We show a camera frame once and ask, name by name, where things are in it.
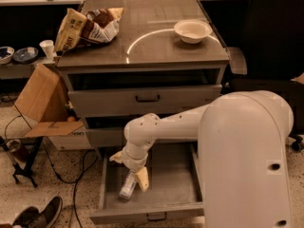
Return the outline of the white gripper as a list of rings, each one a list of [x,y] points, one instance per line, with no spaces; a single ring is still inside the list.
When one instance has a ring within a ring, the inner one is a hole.
[[[149,187],[149,178],[147,168],[144,167],[148,157],[147,145],[127,144],[122,152],[119,151],[112,155],[111,162],[123,163],[129,170],[136,172],[137,182],[145,192]]]

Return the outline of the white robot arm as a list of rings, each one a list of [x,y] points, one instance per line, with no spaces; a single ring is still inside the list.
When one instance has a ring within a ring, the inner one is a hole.
[[[112,159],[147,189],[155,141],[197,141],[205,228],[293,228],[286,160],[293,124],[290,106],[273,92],[233,92],[166,118],[130,121]]]

